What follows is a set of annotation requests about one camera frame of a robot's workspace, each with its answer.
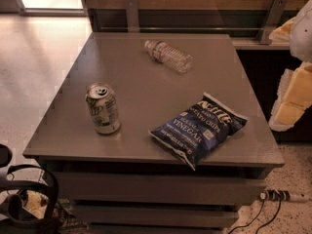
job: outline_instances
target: power strip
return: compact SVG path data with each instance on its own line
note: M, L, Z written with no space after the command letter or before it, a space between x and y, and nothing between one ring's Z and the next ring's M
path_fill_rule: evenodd
M295 203L306 203L310 201L308 195L303 193L293 193L287 190L265 190L260 194L261 200L287 201Z

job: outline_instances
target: black cable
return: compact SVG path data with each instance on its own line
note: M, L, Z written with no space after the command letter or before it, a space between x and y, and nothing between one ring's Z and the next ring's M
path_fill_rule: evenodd
M273 215L273 217L272 217L272 219L271 219L271 220L269 220L268 222L266 222L266 223L262 224L260 227L258 227L258 228L257 228L257 230L255 231L255 234L257 234L257 233L258 233L258 231L259 231L261 228L263 228L263 227L265 227L265 226L269 225L271 222L273 222L273 221L274 221L274 219L275 219L275 218L276 218L276 216L278 215L279 211L281 210L281 205L282 205L282 197L281 197L281 196L279 196L279 207L278 207L278 209L277 209L276 213Z
M259 217L259 215L261 214L262 209L263 209L263 206L264 206L264 200L262 200L262 204L261 204L260 211L257 213L257 215L254 217L254 219L253 219L250 223L248 223L248 224L246 224L246 225L242 225L242 226L236 226L234 229L232 229L232 230L231 230L230 232L228 232L227 234L232 233L232 232L233 232L234 230L236 230L236 229L245 228L245 227L250 226L250 225Z

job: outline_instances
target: tiled floor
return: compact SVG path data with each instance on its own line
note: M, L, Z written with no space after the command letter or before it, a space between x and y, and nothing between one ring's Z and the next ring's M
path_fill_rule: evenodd
M34 162L25 160L21 153L90 32L88 20L84 18L0 15L0 143L8 145L15 153L12 164ZM280 149L286 165L269 175L268 188L312 197L312 144L280 144ZM0 202L6 195L6 192L0 194ZM274 215L277 207L277 202L265 202L261 215L251 226L233 233L255 233ZM233 227L250 222L259 208L259 201L243 207L239 211L240 219ZM311 201L283 202L277 218L258 233L312 233L311 219Z

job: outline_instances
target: soda can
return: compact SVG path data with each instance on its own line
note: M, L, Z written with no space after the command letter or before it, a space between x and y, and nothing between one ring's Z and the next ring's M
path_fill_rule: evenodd
M90 85L86 102L98 133L109 135L120 128L116 97L110 86L105 83Z

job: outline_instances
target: chip bag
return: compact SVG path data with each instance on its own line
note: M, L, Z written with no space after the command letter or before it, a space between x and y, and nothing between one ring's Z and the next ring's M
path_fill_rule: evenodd
M211 95L149 134L194 171L217 146L243 128L248 119L235 113Z

